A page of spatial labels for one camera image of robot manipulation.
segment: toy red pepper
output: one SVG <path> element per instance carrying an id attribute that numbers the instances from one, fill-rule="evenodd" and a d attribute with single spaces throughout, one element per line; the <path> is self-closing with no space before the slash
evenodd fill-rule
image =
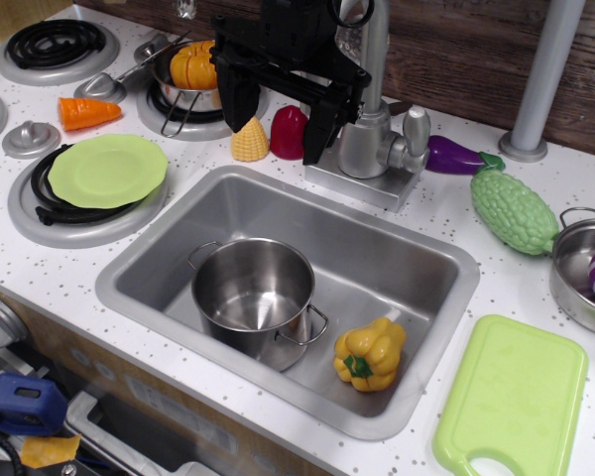
<path id="1" fill-rule="evenodd" d="M 304 157 L 304 127 L 308 118 L 298 107 L 286 106 L 278 110 L 271 124 L 271 152 L 281 159 Z"/>

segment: saucepan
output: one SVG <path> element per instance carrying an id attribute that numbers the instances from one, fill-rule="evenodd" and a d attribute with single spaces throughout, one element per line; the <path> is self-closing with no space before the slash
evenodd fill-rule
<path id="1" fill-rule="evenodd" d="M 175 86 L 170 73 L 172 58 L 192 42 L 176 45 L 150 64 L 152 76 L 159 83 L 161 93 L 172 106 L 187 112 L 211 112 L 222 109 L 218 89 L 181 89 Z"/>
<path id="2" fill-rule="evenodd" d="M 573 207 L 560 214 L 563 230 L 553 245 L 549 278 L 551 294 L 570 317 L 595 331 L 595 293 L 588 278 L 588 266 L 595 254 L 595 218 L 566 225 L 564 216 L 595 209 Z"/>
<path id="3" fill-rule="evenodd" d="M 215 247 L 199 266 L 194 256 Z M 191 293 L 203 330 L 279 372 L 319 339 L 328 318 L 312 305 L 315 276 L 295 248 L 271 239 L 204 243 L 188 258 L 196 270 Z M 314 311 L 324 321 L 311 337 Z"/>

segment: green plate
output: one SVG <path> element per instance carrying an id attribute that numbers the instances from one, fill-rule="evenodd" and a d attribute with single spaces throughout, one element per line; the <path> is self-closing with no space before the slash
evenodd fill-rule
<path id="1" fill-rule="evenodd" d="M 59 198 L 80 208 L 116 208 L 145 198 L 166 177 L 168 158 L 139 136 L 107 134 L 60 154 L 49 182 Z"/>
<path id="2" fill-rule="evenodd" d="M 434 434 L 434 456 L 457 476 L 477 475 L 476 458 L 515 475 L 565 475 L 587 366 L 571 340 L 500 315 L 482 317 Z"/>

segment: faucet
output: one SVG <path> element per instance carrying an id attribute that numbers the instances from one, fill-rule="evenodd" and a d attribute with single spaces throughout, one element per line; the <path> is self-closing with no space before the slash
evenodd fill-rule
<path id="1" fill-rule="evenodd" d="M 356 3 L 344 0 L 341 14 L 346 15 Z M 413 106 L 406 112 L 402 133 L 392 130 L 390 110 L 382 99 L 389 17 L 389 0 L 374 0 L 373 15 L 363 27 L 361 40 L 361 66 L 372 76 L 363 92 L 362 112 L 354 124 L 344 125 L 340 138 L 318 164 L 306 167 L 305 178 L 398 211 L 427 163 L 430 120 L 423 108 Z"/>
<path id="2" fill-rule="evenodd" d="M 354 1 L 342 3 L 342 14 Z M 426 111 L 413 106 L 403 122 L 403 134 L 392 131 L 388 105 L 382 99 L 389 36 L 390 3 L 375 0 L 373 15 L 362 32 L 361 66 L 372 76 L 364 90 L 360 118 L 346 124 L 330 151 L 337 167 L 356 179 L 373 179 L 389 169 L 421 172 L 427 162 L 430 121 Z"/>

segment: wooden wall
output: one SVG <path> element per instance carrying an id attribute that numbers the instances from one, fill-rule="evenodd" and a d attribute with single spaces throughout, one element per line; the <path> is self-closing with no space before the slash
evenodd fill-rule
<path id="1" fill-rule="evenodd" d="M 71 0 L 0 0 L 0 44 L 34 23 L 71 5 Z"/>
<path id="2" fill-rule="evenodd" d="M 75 3 L 157 29 L 213 38 L 217 13 L 256 17 L 260 0 L 198 0 L 193 21 L 174 0 Z M 513 129 L 549 0 L 391 0 L 384 93 Z M 595 0 L 587 0 L 544 131 L 556 144 L 595 154 Z"/>

